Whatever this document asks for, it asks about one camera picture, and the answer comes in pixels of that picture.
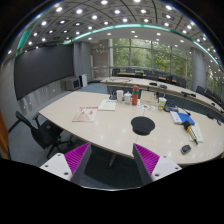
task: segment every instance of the white table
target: white table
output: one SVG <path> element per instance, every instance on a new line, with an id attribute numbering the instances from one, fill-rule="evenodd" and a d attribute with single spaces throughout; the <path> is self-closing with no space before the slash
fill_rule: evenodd
<path id="1" fill-rule="evenodd" d="M 205 115 L 191 113 L 199 124 L 204 143 L 190 142 L 182 125 L 173 123 L 165 111 L 145 111 L 136 106 L 117 102 L 115 111 L 97 111 L 94 122 L 72 122 L 80 106 L 99 106 L 107 94 L 73 92 L 40 111 L 44 117 L 62 129 L 93 145 L 116 154 L 133 158 L 133 143 L 148 148 L 160 156 L 168 156 L 179 165 L 209 161 L 224 151 L 224 125 Z M 155 122 L 155 129 L 148 136 L 138 136 L 132 131 L 131 120 L 137 116 L 149 117 Z M 191 151 L 182 155 L 180 149 L 189 144 Z"/>

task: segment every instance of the white container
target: white container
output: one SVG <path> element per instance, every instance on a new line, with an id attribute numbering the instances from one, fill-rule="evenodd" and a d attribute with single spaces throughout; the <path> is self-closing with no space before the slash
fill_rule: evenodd
<path id="1" fill-rule="evenodd" d="M 123 90 L 117 90 L 117 101 L 118 102 L 122 102 L 122 99 L 123 99 L 123 96 L 124 96 L 124 91 Z"/>
<path id="2" fill-rule="evenodd" d="M 158 109 L 163 110 L 166 104 L 166 99 L 163 97 L 159 97 L 159 104 L 158 104 Z"/>
<path id="3" fill-rule="evenodd" d="M 127 92 L 124 94 L 124 100 L 126 104 L 130 104 L 131 103 L 131 93 Z"/>

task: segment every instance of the green ceiling trim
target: green ceiling trim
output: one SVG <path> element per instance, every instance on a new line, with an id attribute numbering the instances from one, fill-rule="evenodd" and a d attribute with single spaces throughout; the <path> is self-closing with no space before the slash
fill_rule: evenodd
<path id="1" fill-rule="evenodd" d="M 179 36 L 182 36 L 188 40 L 190 40 L 191 42 L 193 42 L 194 44 L 196 44 L 197 46 L 199 46 L 203 51 L 205 51 L 212 59 L 213 61 L 219 66 L 219 63 L 215 60 L 215 58 L 204 48 L 202 47 L 200 44 L 198 44 L 197 42 L 195 42 L 193 39 L 191 39 L 190 37 L 182 34 L 182 33 L 179 33 L 178 31 L 176 30 L 169 30 L 169 29 L 165 29 L 165 28 L 162 28 L 160 26 L 156 26 L 156 25 L 146 25 L 146 24 L 123 24 L 123 25 L 114 25 L 114 26 L 108 26 L 108 27 L 105 27 L 105 28 L 102 28 L 102 29 L 99 29 L 99 30 L 94 30 L 94 31 L 91 31 L 91 32 L 88 32 L 88 33 L 84 33 L 78 37 L 75 37 L 73 38 L 73 41 L 76 41 L 76 40 L 79 40 L 83 37 L 86 37 L 88 35 L 91 35 L 91 34 L 94 34 L 94 33 L 98 33 L 98 32 L 102 32 L 102 31 L 105 31 L 105 30 L 113 30 L 113 29 L 121 29 L 121 28 L 135 28 L 135 27 L 142 27 L 142 28 L 150 28 L 150 29 L 157 29 L 157 30 L 163 30 L 163 31 L 166 31 L 166 32 L 170 32 L 170 33 L 175 33 Z"/>
<path id="2" fill-rule="evenodd" d="M 20 48 L 22 48 L 22 47 L 25 45 L 26 40 L 27 40 L 28 36 L 30 35 L 30 32 L 31 32 L 31 31 L 32 31 L 32 29 L 27 30 L 27 31 L 25 31 L 25 32 L 23 33 L 23 35 L 22 35 L 22 37 L 21 37 L 21 39 L 20 39 L 20 41 L 19 41 L 19 45 L 18 45 L 18 47 L 17 47 L 17 50 L 19 50 Z"/>

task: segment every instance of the notebook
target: notebook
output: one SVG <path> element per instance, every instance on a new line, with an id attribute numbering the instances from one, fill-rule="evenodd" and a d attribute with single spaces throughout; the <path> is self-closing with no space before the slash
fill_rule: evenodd
<path id="1" fill-rule="evenodd" d="M 183 124 L 185 121 L 189 121 L 191 125 L 195 124 L 195 122 L 188 114 L 178 113 L 174 111 L 170 111 L 170 114 L 172 115 L 174 124 Z"/>
<path id="2" fill-rule="evenodd" d="M 115 110 L 117 100 L 102 100 L 98 110 Z"/>

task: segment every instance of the bottle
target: bottle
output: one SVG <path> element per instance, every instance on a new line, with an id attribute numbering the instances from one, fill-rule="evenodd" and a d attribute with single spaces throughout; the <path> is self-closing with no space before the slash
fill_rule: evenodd
<path id="1" fill-rule="evenodd" d="M 133 92 L 132 92 L 132 105 L 133 106 L 137 106 L 137 104 L 138 104 L 138 92 L 139 92 L 139 87 L 134 86 Z"/>

